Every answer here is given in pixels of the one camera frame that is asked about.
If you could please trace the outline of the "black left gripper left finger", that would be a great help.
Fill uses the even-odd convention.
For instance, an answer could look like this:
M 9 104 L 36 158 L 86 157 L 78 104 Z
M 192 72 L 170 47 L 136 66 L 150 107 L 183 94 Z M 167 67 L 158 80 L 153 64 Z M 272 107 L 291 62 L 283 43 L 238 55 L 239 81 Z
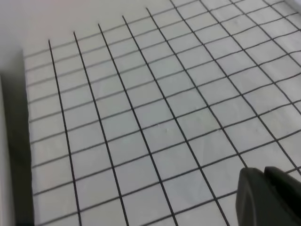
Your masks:
M 240 226 L 299 226 L 301 202 L 286 202 L 264 176 L 243 168 L 239 174 L 236 213 Z

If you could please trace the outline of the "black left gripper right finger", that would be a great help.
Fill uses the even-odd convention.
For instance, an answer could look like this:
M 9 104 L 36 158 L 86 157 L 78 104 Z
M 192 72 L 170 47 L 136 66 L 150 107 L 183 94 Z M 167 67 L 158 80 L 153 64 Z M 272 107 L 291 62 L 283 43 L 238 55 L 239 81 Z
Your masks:
M 264 176 L 286 202 L 301 202 L 301 183 L 276 167 L 266 167 Z

